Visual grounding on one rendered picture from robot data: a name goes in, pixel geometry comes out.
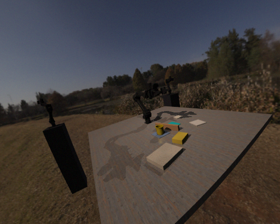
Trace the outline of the tan flat block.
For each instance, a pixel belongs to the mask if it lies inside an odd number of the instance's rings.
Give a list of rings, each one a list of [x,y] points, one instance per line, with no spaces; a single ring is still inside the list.
[[[182,147],[164,143],[146,158],[148,162],[164,171],[182,152]]]

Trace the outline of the yellow block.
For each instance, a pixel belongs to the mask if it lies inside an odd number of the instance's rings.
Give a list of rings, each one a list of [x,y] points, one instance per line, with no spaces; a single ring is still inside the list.
[[[172,138],[172,142],[176,143],[176,144],[181,144],[183,145],[183,143],[186,141],[186,139],[188,138],[188,133],[185,132],[178,132],[173,138]]]

